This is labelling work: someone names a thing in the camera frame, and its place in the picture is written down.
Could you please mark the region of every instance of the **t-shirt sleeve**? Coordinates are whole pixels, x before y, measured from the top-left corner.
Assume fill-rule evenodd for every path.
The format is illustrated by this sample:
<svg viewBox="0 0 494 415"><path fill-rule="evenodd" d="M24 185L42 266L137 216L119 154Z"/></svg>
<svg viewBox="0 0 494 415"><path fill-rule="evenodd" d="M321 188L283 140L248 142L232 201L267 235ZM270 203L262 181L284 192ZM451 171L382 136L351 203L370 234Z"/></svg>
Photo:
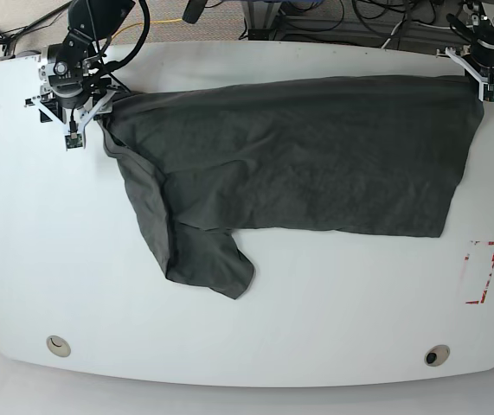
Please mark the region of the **t-shirt sleeve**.
<svg viewBox="0 0 494 415"><path fill-rule="evenodd" d="M181 223L176 223L173 230L173 252L166 278L208 287L233 299L247 290L254 266L239 251L230 232L203 231Z"/></svg>

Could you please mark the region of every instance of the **yellow cable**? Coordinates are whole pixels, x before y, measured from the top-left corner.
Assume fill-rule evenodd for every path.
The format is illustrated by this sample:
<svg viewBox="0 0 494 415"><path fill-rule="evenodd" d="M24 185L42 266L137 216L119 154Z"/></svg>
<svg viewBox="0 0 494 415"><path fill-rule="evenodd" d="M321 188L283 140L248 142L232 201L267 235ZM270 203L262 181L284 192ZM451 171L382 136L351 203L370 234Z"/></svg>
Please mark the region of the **yellow cable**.
<svg viewBox="0 0 494 415"><path fill-rule="evenodd" d="M151 24L159 24L159 23L177 23L177 22L182 22L182 21L183 21L183 19L173 19L173 20L151 20ZM133 24L130 24L129 26L126 26L126 27L124 27L124 28L122 28L122 29L118 30L116 33L114 33L114 36L112 36L112 41L114 41L114 39L116 39L116 37L117 37L120 33L124 32L124 31L126 31L126 30L128 30L128 29L134 28L134 27L136 27L136 26L144 26L144 23L142 23L142 22L141 22L141 23L133 23Z"/></svg>

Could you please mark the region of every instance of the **white table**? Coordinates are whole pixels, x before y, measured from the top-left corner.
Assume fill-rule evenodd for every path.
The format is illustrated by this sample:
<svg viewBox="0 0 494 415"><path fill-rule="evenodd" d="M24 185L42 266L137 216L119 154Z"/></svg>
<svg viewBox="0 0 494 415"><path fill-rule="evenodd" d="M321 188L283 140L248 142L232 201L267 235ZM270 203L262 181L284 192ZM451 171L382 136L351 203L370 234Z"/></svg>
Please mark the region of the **white table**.
<svg viewBox="0 0 494 415"><path fill-rule="evenodd" d="M113 57L128 48L115 48ZM341 386L494 367L494 106L471 148L440 239L240 231L252 288L234 302L164 280L138 232L117 166L88 127L64 150L23 101L35 58L0 62L0 352L51 367L221 386ZM147 45L119 76L167 92L330 75L459 74L446 59L333 45ZM464 258L472 252L470 266ZM49 335L72 354L48 351ZM425 352L446 344L441 367Z"/></svg>

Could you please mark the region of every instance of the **dark gray t-shirt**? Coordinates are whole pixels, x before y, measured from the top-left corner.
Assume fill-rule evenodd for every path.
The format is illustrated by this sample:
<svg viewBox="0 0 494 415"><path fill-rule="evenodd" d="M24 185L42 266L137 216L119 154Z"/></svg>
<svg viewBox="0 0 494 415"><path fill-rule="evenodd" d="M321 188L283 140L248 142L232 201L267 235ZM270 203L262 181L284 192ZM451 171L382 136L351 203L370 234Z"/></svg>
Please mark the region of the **dark gray t-shirt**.
<svg viewBox="0 0 494 415"><path fill-rule="evenodd" d="M463 77L340 77L134 95L103 128L166 277L237 298L233 229L439 237L483 113Z"/></svg>

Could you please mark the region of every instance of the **table surface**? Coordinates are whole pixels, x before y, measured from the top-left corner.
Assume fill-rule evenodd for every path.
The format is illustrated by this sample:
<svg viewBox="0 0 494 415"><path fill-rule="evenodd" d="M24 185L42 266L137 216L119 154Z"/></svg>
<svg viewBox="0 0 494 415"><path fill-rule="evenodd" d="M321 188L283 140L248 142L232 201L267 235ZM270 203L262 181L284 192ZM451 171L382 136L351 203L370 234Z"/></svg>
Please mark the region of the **table surface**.
<svg viewBox="0 0 494 415"><path fill-rule="evenodd" d="M129 48L112 50L118 58ZM447 59L278 42L150 44L118 75L168 92L332 75L460 74ZM239 231L257 272L234 302L164 279L97 125L66 152L23 101L35 58L0 62L0 352L93 374L220 386L341 386L494 367L494 105L440 239ZM472 253L475 261L465 266ZM45 342L70 343L66 358ZM452 354L427 367L428 349Z"/></svg>

